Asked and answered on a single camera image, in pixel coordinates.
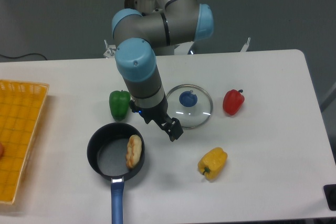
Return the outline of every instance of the saucepan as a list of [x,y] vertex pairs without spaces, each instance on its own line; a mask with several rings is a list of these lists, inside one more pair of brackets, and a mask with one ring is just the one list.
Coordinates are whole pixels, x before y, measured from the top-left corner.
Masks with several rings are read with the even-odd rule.
[[[133,169],[126,166],[125,155],[130,136],[141,139],[141,156]],[[88,161],[93,170],[111,181],[112,224],[123,223],[122,196],[124,181],[134,177],[145,160],[145,145],[140,132],[126,123],[110,123],[98,129],[87,148]]]

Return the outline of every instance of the gray floor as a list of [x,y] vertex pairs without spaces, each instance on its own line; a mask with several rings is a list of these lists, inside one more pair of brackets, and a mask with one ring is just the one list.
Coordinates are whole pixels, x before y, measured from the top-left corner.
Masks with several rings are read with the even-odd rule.
[[[123,1],[0,0],[0,54],[39,52],[49,60],[101,58],[103,40],[113,43],[111,18],[123,8]],[[215,33],[195,44],[197,53],[240,51],[251,37],[252,51],[302,50],[318,100],[336,81],[335,0],[199,1],[212,8]],[[336,150],[336,102],[323,118]]]

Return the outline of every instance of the yellow plastic crate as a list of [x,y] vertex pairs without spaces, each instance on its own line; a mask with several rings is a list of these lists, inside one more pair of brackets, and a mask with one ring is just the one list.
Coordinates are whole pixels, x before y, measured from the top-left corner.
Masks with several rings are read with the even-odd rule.
[[13,204],[48,84],[0,80],[0,204]]

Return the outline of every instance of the black cable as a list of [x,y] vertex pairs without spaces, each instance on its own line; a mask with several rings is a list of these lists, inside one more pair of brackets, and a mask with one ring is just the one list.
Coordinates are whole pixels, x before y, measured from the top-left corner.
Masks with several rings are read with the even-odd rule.
[[39,53],[37,53],[37,52],[32,52],[32,53],[30,53],[30,54],[21,55],[21,56],[18,56],[18,57],[10,57],[10,56],[5,56],[5,55],[0,55],[0,56],[1,56],[1,57],[4,57],[4,58],[7,58],[7,59],[19,59],[19,58],[26,57],[26,56],[29,56],[29,55],[40,55],[40,56],[43,57],[45,60],[48,60],[47,57],[45,57],[44,55],[39,54]]

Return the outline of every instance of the yellow bell pepper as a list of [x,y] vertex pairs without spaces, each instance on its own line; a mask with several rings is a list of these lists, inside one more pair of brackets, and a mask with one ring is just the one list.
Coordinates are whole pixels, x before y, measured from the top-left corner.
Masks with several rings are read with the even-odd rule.
[[198,163],[198,170],[207,179],[215,179],[223,169],[227,153],[222,148],[216,147],[205,154]]

